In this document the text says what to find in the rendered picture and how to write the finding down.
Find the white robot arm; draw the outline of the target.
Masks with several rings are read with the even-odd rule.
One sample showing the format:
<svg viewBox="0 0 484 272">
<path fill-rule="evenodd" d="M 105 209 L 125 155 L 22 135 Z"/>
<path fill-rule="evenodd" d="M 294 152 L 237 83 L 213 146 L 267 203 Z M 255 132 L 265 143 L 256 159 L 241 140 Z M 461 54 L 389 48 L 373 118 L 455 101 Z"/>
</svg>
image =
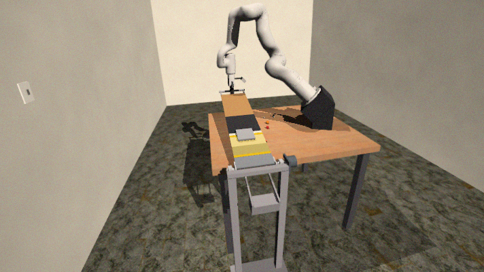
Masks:
<svg viewBox="0 0 484 272">
<path fill-rule="evenodd" d="M 272 78 L 284 82 L 302 100 L 302 107 L 308 105 L 316 98 L 321 88 L 312 87 L 295 70 L 284 67 L 286 57 L 273 38 L 269 27 L 268 13 L 262 3 L 243 5 L 230 11 L 226 43 L 220 48 L 217 55 L 218 68 L 226 68 L 227 74 L 236 73 L 235 54 L 227 54 L 227 52 L 235 49 L 238 45 L 240 22 L 251 20 L 256 21 L 256 34 L 261 46 L 270 57 L 265 63 L 265 71 Z"/>
</svg>

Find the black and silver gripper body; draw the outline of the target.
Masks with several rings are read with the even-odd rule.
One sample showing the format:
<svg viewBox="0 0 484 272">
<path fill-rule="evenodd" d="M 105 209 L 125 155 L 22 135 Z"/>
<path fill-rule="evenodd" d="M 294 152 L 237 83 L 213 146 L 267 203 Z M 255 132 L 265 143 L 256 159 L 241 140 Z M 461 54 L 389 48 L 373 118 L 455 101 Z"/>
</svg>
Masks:
<svg viewBox="0 0 484 272">
<path fill-rule="evenodd" d="M 235 73 L 234 74 L 227 74 L 228 75 L 228 86 L 232 86 L 231 85 L 231 82 L 233 82 L 234 86 L 235 86 Z"/>
</svg>

